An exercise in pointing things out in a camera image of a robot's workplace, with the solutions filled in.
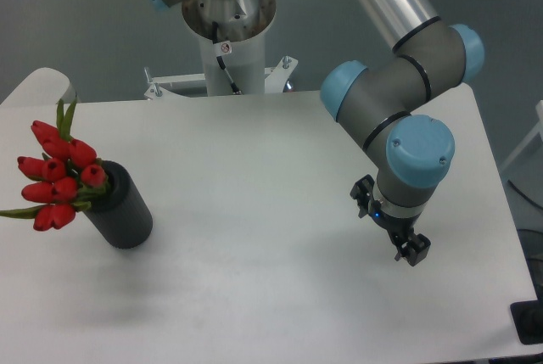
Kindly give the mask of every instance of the white chair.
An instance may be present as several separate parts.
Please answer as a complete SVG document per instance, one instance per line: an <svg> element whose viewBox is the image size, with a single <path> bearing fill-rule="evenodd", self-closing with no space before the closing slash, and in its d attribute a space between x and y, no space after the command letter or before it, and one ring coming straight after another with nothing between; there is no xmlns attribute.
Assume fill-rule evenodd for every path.
<svg viewBox="0 0 543 364"><path fill-rule="evenodd" d="M0 108L51 105L61 98L70 103L76 97L76 90L68 77L59 71L41 68L27 76L0 104Z"/></svg>
<svg viewBox="0 0 543 364"><path fill-rule="evenodd" d="M543 101L539 101L535 105L539 122L535 124L530 132L524 137L524 139L517 145L517 147L506 157L499 167L500 176L506 180L506 171L511 165L523 154L533 153L537 150L543 142Z"/></svg>

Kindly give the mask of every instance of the robotic arm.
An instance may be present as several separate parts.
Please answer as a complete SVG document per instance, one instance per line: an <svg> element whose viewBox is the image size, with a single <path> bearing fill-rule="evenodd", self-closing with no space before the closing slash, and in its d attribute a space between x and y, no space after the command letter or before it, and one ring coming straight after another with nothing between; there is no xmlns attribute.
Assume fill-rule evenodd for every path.
<svg viewBox="0 0 543 364"><path fill-rule="evenodd" d="M171 6L187 0L161 1ZM264 3L251 8L251 0L206 1L213 2L213 9L199 14L199 34L213 42L227 39L225 32L236 35L236 41L249 40L275 13L261 11ZM244 7L239 22L232 20L232 1ZM378 167L376 181L365 176L351 190L360 218L368 215L384 228L396 247L396 260L415 266L426 257L430 241L415 234L414 224L447 174L455 143L442 122L411 112L475 76L484 63L484 47L467 26L445 25L428 0L360 2L395 58L378 70L357 61L340 65L322 84L321 99ZM218 36L217 27L226 30ZM251 31L236 33L234 28Z"/></svg>

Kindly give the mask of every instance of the cable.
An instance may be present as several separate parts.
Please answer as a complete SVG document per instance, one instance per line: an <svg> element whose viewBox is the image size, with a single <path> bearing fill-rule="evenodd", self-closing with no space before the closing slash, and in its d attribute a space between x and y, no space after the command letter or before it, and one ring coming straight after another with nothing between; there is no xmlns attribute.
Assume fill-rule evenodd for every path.
<svg viewBox="0 0 543 364"><path fill-rule="evenodd" d="M211 37L213 44L217 44L219 42L219 24L217 22L213 22L213 34ZM228 82L230 83L230 88L232 89L234 95L242 95L241 90L232 79L232 76L230 76L230 72L227 69L227 65L224 63L222 56L217 56L217 63L219 64L219 67L221 67L221 70L224 71L224 74L227 76Z"/></svg>
<svg viewBox="0 0 543 364"><path fill-rule="evenodd" d="M531 205L533 205L536 209L538 210L541 210L543 211L543 205L540 205L540 204L537 204L534 202L534 200L532 200L530 197L528 197L526 194L524 194L523 192L520 191L520 189L515 186L515 184L513 182L511 182L510 180L507 181L507 183L509 183L509 186L511 186L511 188L517 192L517 194L522 197L523 199L525 199L528 203L530 203Z"/></svg>

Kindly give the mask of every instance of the tulip bouquet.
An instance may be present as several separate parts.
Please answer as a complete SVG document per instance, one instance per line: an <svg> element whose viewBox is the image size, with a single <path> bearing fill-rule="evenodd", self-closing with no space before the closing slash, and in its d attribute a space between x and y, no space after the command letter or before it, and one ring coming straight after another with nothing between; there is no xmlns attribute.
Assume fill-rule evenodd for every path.
<svg viewBox="0 0 543 364"><path fill-rule="evenodd" d="M27 209L0 211L0 216L33 219L34 229L57 230L72 222L76 212L89 210L92 201L107 196L108 175L102 160L89 145L70 135L76 101L64 112L64 102L57 106L57 125L35 120L31 130L42 145L43 159L20 156L19 169L34 181L24 187L24 199L41 203Z"/></svg>

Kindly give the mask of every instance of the green leaf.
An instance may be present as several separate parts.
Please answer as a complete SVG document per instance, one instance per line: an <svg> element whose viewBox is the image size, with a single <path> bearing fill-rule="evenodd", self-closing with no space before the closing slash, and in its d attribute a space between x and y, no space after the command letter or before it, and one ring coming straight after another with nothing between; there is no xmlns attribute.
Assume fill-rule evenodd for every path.
<svg viewBox="0 0 543 364"><path fill-rule="evenodd" d="M79 177L79 175L77 174L76 171L72 171L72 170L70 170L70 169L67 169L67 170L66 170L66 176L67 176L67 177L72 177L72 178L74 178L74 179L76 179L76 180L77 180L77 178Z"/></svg>
<svg viewBox="0 0 543 364"><path fill-rule="evenodd" d="M90 201L76 201L75 203L72 203L72 205L77 212L87 211L90 210L92 207L92 203Z"/></svg>
<svg viewBox="0 0 543 364"><path fill-rule="evenodd" d="M57 129L60 131L64 119L64 100L61 98L57 103Z"/></svg>
<svg viewBox="0 0 543 364"><path fill-rule="evenodd" d="M33 218L36 218L38 211L41 210L43 207L45 207L45 205L37 205L28 209L0 210L0 216L31 220Z"/></svg>
<svg viewBox="0 0 543 364"><path fill-rule="evenodd" d="M68 166L68 171L74 171L75 173L79 174L81 172L81 169L73 164L73 162L68 159L66 162L66 165Z"/></svg>
<svg viewBox="0 0 543 364"><path fill-rule="evenodd" d="M65 141L70 141L70 129L71 129L71 123L74 120L74 113L76 112L76 105L77 105L77 99L74 99L68 109L66 110L66 114L64 115L64 118L62 119L62 125L59 129L60 137L63 138Z"/></svg>
<svg viewBox="0 0 543 364"><path fill-rule="evenodd" d="M99 196L103 196L107 193L108 188L106 185L102 185L99 188L90 188L88 186L83 186L77 190L77 199L95 199Z"/></svg>

